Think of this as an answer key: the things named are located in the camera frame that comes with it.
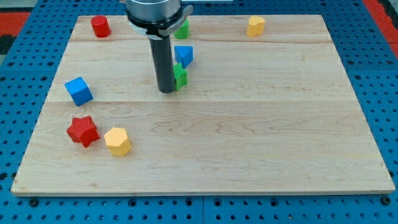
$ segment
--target blue cube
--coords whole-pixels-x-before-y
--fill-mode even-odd
[[[65,83],[65,88],[68,90],[76,106],[85,104],[93,99],[93,95],[82,77]]]
[[[175,60],[186,68],[193,61],[192,46],[174,46]]]

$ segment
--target red star-shaped block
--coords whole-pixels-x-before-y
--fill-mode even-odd
[[[82,143],[84,147],[88,147],[90,143],[100,138],[91,116],[73,118],[67,133],[73,142]]]

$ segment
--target toy block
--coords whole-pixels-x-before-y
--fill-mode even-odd
[[[73,118],[67,133],[73,142],[82,143],[84,147],[88,147],[93,141],[100,138],[91,116]]]
[[[179,91],[181,87],[188,84],[187,71],[182,68],[181,64],[176,64],[174,69],[174,81],[175,81],[175,91]]]
[[[175,60],[186,68],[193,61],[192,46],[174,46]]]
[[[131,143],[124,128],[112,128],[104,138],[106,146],[114,156],[125,156],[131,150]]]
[[[82,77],[65,83],[65,88],[68,90],[76,106],[85,104],[93,99],[93,95]]]
[[[264,32],[264,25],[266,24],[266,20],[259,16],[251,16],[249,18],[248,31],[246,35],[248,37],[254,37],[257,35],[261,35]]]
[[[179,30],[174,32],[174,37],[176,39],[186,39],[189,36],[189,22],[188,19],[185,20],[184,24],[179,28]]]
[[[108,20],[104,16],[95,16],[91,19],[91,26],[94,30],[94,34],[97,37],[107,37],[111,34]]]

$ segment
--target yellow block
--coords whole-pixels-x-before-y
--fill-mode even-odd
[[[131,149],[131,143],[124,128],[112,128],[105,135],[105,143],[114,156],[124,156]]]
[[[246,35],[248,37],[254,37],[257,35],[261,35],[264,32],[264,25],[266,24],[266,20],[259,16],[251,16],[249,18],[248,31]]]

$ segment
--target wooden board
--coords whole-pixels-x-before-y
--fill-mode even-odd
[[[321,16],[191,16],[189,84],[157,90],[149,41],[123,16],[97,39],[79,17],[12,192],[20,196],[384,194],[395,187]],[[82,76],[94,100],[63,84]],[[91,115],[100,136],[126,128],[110,156],[65,130]]]

